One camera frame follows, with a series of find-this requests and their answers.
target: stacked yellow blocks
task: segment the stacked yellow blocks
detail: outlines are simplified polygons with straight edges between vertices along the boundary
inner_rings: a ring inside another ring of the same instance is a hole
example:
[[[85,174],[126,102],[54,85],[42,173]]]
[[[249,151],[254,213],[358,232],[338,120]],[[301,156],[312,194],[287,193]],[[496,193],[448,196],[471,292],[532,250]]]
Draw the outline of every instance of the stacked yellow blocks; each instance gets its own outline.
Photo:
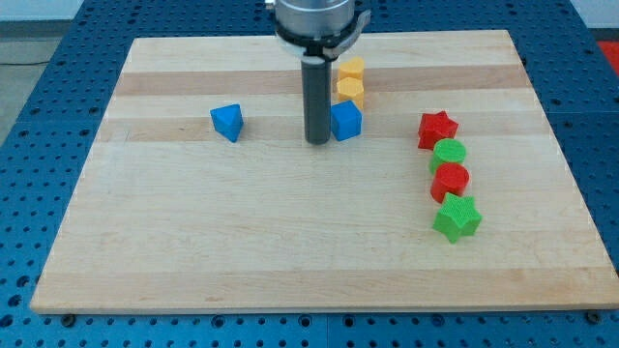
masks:
[[[353,101],[360,110],[364,109],[364,67],[364,60],[354,57],[338,68],[338,100]]]

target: red star block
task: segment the red star block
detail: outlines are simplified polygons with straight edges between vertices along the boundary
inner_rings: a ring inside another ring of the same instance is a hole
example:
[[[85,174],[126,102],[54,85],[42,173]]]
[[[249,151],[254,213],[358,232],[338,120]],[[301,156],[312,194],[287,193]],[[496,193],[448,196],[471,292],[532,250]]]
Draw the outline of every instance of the red star block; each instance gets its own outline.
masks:
[[[457,123],[447,116],[447,112],[425,113],[419,126],[419,145],[417,147],[434,150],[434,144],[438,140],[453,138],[456,136],[456,131]]]

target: blue cube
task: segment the blue cube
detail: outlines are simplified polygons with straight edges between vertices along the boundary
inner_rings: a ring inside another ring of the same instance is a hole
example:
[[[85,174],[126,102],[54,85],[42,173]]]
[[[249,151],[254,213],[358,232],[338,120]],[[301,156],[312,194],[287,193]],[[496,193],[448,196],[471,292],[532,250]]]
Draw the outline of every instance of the blue cube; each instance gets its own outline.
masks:
[[[353,101],[331,106],[331,131],[338,141],[361,134],[361,111]]]
[[[211,110],[215,131],[231,142],[236,142],[243,127],[241,105],[232,104]]]

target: wood grain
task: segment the wood grain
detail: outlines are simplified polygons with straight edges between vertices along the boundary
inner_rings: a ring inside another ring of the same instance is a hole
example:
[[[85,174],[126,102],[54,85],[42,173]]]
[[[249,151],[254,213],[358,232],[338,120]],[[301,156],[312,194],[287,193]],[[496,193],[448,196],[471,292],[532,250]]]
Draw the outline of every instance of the wood grain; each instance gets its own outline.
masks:
[[[507,32],[364,35],[352,54],[368,67],[363,134],[314,147],[298,62],[273,38],[136,40],[31,306],[619,306],[619,278]],[[235,144],[208,115],[232,102],[245,118]],[[456,245],[430,228],[431,153],[416,146],[421,114],[441,109],[460,123],[467,194],[484,215]]]

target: green star block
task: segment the green star block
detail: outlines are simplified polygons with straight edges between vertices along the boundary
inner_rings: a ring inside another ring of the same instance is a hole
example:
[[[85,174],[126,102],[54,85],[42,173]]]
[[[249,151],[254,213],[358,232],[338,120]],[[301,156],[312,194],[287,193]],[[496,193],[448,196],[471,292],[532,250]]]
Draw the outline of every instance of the green star block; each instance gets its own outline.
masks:
[[[453,244],[461,236],[473,236],[480,222],[482,216],[475,209],[474,197],[458,197],[447,192],[432,228],[444,234]]]
[[[464,158],[466,158],[466,148],[461,142],[452,138],[441,139],[434,145],[432,159],[429,162],[429,172],[434,175],[436,169],[443,163],[462,164]]]

